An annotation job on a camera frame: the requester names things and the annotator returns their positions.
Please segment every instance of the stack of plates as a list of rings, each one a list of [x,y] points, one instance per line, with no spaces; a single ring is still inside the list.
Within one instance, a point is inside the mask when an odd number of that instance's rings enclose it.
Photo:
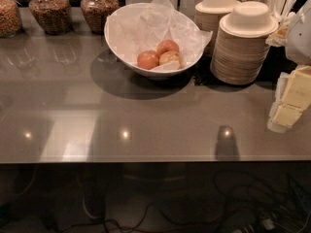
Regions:
[[[240,2],[236,0],[203,0],[195,6],[194,22],[204,31],[213,31],[213,36],[203,55],[211,57],[216,43],[222,17],[229,14]]]
[[[265,40],[277,27],[266,5],[245,2],[236,6],[221,19],[210,66],[213,75],[225,83],[252,83],[269,52]]]

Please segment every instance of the apple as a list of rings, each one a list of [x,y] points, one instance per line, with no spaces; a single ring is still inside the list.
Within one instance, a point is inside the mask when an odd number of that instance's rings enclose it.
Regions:
[[[159,56],[171,50],[179,51],[179,46],[176,42],[174,42],[173,40],[169,40],[169,39],[161,41],[156,47],[156,51]]]
[[[159,55],[155,50],[144,50],[137,56],[137,66],[146,70],[151,70],[158,66]]]
[[[170,51],[165,52],[163,55],[161,55],[159,58],[159,65],[163,65],[170,61],[178,61],[180,64],[179,69],[182,68],[182,58],[177,51],[170,50]]]

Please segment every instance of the countertop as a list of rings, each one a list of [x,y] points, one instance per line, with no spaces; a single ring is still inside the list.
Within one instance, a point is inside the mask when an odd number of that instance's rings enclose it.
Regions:
[[[20,10],[24,32],[0,39],[1,163],[311,159],[310,110],[285,134],[267,129],[272,82],[197,85],[193,70],[152,81],[127,70],[79,8],[62,36]]]

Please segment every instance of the bowl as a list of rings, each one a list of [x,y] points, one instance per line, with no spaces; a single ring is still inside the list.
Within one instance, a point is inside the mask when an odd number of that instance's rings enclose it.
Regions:
[[[145,70],[138,67],[136,59],[137,55],[139,54],[139,50],[135,46],[138,40],[135,39],[135,35],[137,34],[137,28],[135,26],[134,19],[139,17],[146,10],[146,8],[148,8],[149,5],[149,3],[130,4],[120,7],[119,9],[114,11],[107,19],[107,22],[105,24],[104,36],[110,50],[127,67],[149,79],[162,80],[181,74],[188,70],[190,67],[192,67],[202,56],[205,46],[200,48],[200,50],[198,50],[197,52],[193,52],[191,50],[187,50],[187,47],[189,45],[188,41],[190,41],[191,39],[187,39],[187,37],[185,36],[177,37],[178,39],[176,42],[180,46],[181,57],[183,59],[182,69],[156,71],[153,69]],[[174,10],[173,13],[176,21],[182,22],[177,24],[177,26],[189,25],[191,28],[195,29],[194,31],[200,32],[200,29],[190,18],[176,10]],[[122,28],[119,24],[120,20],[122,20],[123,23]]]
[[[246,38],[269,35],[278,26],[268,6],[256,1],[238,4],[220,21],[220,27],[226,33]]]
[[[203,0],[195,8],[202,13],[226,14],[230,13],[239,3],[237,0]]]

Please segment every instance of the jar of beans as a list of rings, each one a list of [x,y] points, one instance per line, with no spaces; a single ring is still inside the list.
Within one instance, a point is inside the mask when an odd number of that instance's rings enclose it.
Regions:
[[[14,36],[21,27],[21,17],[16,1],[0,0],[0,37]]]
[[[72,28],[69,0],[31,0],[29,10],[49,35],[61,35]]]
[[[81,9],[90,30],[103,34],[107,16],[119,8],[119,0],[82,0]]]

